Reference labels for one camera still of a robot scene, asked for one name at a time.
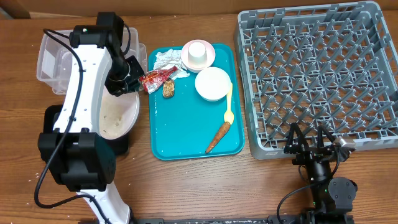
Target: wooden table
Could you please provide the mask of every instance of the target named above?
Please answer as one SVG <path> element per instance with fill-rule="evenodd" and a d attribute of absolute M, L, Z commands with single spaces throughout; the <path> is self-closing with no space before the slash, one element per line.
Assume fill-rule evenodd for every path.
<path fill-rule="evenodd" d="M 392 38 L 398 41 L 394 27 L 398 13 L 384 15 Z M 236 14 L 124 19 L 138 30 L 148 55 L 159 47 L 180 46 L 192 39 L 225 43 L 234 50 Z M 83 200 L 47 210 L 33 200 L 37 176 L 44 167 L 37 149 L 44 111 L 63 102 L 63 96 L 54 95 L 35 77 L 42 29 L 94 23 L 95 18 L 0 21 L 0 223 L 76 223 L 94 218 Z M 246 124 L 246 144 L 236 156 L 175 162 L 156 159 L 150 150 L 148 96 L 141 94 L 141 102 L 140 117 L 130 135 L 134 145 L 130 154 L 118 158 L 114 180 L 138 218 L 267 217 L 275 214 L 285 194 L 305 185 L 290 160 L 258 161 L 250 155 Z M 359 185 L 352 212 L 357 223 L 398 222 L 397 174 L 397 149 L 356 152 L 340 165 L 337 175 Z M 71 195 L 51 175 L 40 191 L 45 203 Z M 311 206 L 309 196 L 309 192 L 294 195 L 283 204 L 282 214 Z"/>

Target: red wrapper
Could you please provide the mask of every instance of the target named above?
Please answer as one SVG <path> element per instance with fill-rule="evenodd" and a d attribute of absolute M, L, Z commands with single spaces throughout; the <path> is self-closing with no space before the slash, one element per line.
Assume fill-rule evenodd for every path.
<path fill-rule="evenodd" d="M 157 69 L 147 72 L 144 76 L 139 78 L 145 91 L 153 93 L 175 72 L 177 67 L 173 66 L 170 69 Z"/>

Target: plastic crate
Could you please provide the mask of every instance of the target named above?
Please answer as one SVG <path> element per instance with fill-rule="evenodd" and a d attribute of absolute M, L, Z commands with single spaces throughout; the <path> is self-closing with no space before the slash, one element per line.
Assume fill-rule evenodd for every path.
<path fill-rule="evenodd" d="M 398 145 L 397 53 L 375 2 L 243 11 L 236 55 L 251 154 L 284 154 L 290 124 L 324 125 L 357 150 Z"/>
<path fill-rule="evenodd" d="M 72 30 L 58 30 L 59 33 L 69 35 Z M 126 58 L 134 55 L 141 64 L 142 69 L 146 72 L 147 69 L 147 51 L 144 44 L 138 42 L 138 31 L 135 28 L 130 28 L 131 40 L 130 50 L 125 55 Z M 58 35 L 56 38 L 66 43 L 68 46 L 69 40 Z M 123 31 L 123 42 L 121 49 L 126 49 L 129 34 L 125 28 Z M 52 87 L 55 94 L 64 95 L 67 93 L 70 74 L 72 72 L 72 53 L 68 49 L 48 37 L 43 35 L 40 46 L 39 56 L 37 58 L 37 73 L 36 77 L 39 81 L 47 83 Z"/>

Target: pink plate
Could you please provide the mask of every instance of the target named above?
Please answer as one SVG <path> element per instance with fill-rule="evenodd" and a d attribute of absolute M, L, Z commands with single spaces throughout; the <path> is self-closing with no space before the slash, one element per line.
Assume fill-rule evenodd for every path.
<path fill-rule="evenodd" d="M 194 63 L 188 61 L 188 49 L 189 46 L 194 42 L 200 42 L 206 47 L 207 60 L 206 63 L 201 67 L 197 67 Z M 205 40 L 191 40 L 183 46 L 181 51 L 182 62 L 191 72 L 195 73 L 198 73 L 203 69 L 210 67 L 213 64 L 215 58 L 216 58 L 216 51 L 214 50 L 214 47 Z"/>

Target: blue tray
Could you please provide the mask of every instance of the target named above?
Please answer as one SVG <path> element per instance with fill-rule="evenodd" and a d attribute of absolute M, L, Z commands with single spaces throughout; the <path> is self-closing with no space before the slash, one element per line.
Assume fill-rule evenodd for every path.
<path fill-rule="evenodd" d="M 163 97 L 163 87 L 149 95 L 150 144 L 155 157 L 169 161 L 239 153 L 244 146 L 241 104 L 232 50 L 225 44 L 213 44 L 216 60 L 213 67 L 226 71 L 233 84 L 231 109 L 234 123 L 217 146 L 205 154 L 206 148 L 224 123 L 226 97 L 216 102 L 204 100 L 195 89 L 197 74 L 175 81 L 174 96 Z M 166 47 L 153 51 L 148 59 L 152 70 L 158 52 L 182 47 Z"/>

